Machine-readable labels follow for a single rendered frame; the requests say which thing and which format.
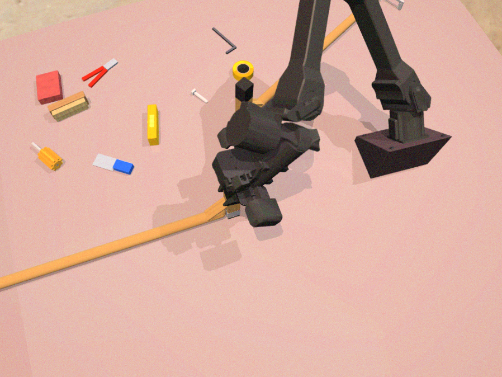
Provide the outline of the yellow rectangular block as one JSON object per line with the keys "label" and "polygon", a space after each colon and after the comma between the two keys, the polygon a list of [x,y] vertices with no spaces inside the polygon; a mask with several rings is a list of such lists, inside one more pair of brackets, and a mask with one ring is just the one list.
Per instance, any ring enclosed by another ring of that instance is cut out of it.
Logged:
{"label": "yellow rectangular block", "polygon": [[157,104],[148,105],[147,139],[150,145],[159,145],[159,121]]}

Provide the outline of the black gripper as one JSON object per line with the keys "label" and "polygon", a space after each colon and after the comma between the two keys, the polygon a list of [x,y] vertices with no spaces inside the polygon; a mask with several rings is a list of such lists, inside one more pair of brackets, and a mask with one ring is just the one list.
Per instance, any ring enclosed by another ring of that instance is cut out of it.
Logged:
{"label": "black gripper", "polygon": [[[228,149],[230,145],[226,140],[226,127],[218,134],[217,138],[222,148]],[[267,189],[263,185],[270,185],[272,178],[280,172],[289,170],[287,167],[279,167],[272,163],[266,154],[253,152],[256,162],[261,160],[263,168],[259,177],[251,183],[250,188],[245,191],[237,192],[227,199],[223,206],[241,204],[245,207],[245,213],[249,224],[255,227],[275,226],[281,222],[283,216],[277,204],[276,198],[270,199]]]}

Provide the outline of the yellow ring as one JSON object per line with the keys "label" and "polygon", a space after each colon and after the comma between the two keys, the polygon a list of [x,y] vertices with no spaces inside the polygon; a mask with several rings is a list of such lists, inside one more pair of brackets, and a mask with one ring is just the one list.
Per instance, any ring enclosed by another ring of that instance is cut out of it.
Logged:
{"label": "yellow ring", "polygon": [[233,77],[239,81],[243,77],[250,80],[253,77],[253,65],[247,61],[239,61],[233,65]]}

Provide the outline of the tan scrub brush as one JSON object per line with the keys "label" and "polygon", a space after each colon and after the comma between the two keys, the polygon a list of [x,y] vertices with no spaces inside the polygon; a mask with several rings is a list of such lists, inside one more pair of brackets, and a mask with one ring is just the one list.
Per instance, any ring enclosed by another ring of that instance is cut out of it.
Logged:
{"label": "tan scrub brush", "polygon": [[52,114],[52,117],[57,122],[59,122],[75,114],[78,114],[79,112],[89,109],[88,105],[89,103],[86,96],[84,95],[84,92],[80,91],[70,97],[49,105],[48,109]]}

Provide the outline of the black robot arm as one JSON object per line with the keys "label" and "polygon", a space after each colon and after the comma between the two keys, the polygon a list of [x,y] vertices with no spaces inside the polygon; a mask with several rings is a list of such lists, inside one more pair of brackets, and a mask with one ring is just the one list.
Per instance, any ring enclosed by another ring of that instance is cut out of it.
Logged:
{"label": "black robot arm", "polygon": [[[212,168],[220,185],[233,193],[250,188],[263,168],[253,152],[266,154],[287,167],[307,150],[320,150],[317,129],[292,122],[311,121],[324,108],[325,83],[321,56],[331,0],[300,0],[289,64],[277,83],[274,97],[262,108],[242,101],[226,126],[226,140],[235,147],[217,153]],[[424,111],[431,96],[415,70],[407,65],[378,0],[344,0],[357,22],[377,69],[372,87],[383,110],[390,110],[389,139],[409,143],[428,138]],[[289,121],[282,124],[282,121]]]}

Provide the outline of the red rectangular block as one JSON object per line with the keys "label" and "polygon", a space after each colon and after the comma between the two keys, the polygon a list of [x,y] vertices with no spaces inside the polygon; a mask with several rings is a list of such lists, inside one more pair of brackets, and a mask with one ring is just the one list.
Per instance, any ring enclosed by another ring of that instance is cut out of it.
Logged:
{"label": "red rectangular block", "polygon": [[36,85],[40,104],[63,100],[61,76],[58,70],[37,75]]}

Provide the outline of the yellow screwdriver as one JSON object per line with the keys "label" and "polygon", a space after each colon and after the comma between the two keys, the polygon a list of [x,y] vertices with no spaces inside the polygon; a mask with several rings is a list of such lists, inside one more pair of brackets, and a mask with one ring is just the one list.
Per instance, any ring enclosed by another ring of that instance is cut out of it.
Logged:
{"label": "yellow screwdriver", "polygon": [[50,148],[45,147],[41,149],[34,142],[32,142],[31,144],[40,151],[40,153],[38,153],[38,158],[42,162],[44,162],[44,164],[47,165],[50,169],[55,171],[63,164],[62,159]]}

